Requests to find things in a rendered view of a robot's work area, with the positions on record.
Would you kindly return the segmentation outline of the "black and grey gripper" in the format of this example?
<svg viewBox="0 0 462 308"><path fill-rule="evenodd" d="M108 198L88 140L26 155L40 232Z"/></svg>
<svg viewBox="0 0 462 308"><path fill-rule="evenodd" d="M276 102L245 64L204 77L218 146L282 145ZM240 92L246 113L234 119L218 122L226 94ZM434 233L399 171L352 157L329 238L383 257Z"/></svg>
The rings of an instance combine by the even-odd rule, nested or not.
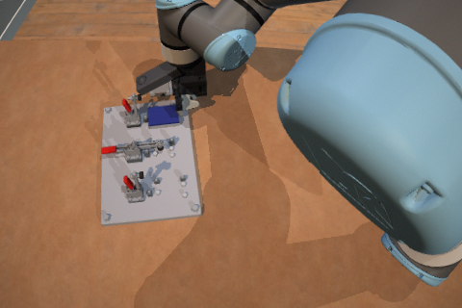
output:
<svg viewBox="0 0 462 308"><path fill-rule="evenodd" d="M175 67L187 66L179 67L182 70L182 75L171 80L176 112L178 115L183 116L184 111L199 106L199 102L194 101L194 99L198 96L207 95L206 62L199 57L189 64L171 65Z"/></svg>

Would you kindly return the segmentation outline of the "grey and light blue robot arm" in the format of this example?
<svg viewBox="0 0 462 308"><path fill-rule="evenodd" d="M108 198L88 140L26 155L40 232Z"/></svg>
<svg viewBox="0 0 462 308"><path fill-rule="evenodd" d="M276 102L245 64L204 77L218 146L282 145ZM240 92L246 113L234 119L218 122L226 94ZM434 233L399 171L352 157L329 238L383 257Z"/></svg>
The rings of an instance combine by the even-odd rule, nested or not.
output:
<svg viewBox="0 0 462 308"><path fill-rule="evenodd" d="M277 9L324 1L156 0L166 61L137 92L182 75L168 62L234 70ZM432 287L449 277L462 260L462 0L347 0L306 42L277 112L404 267Z"/></svg>

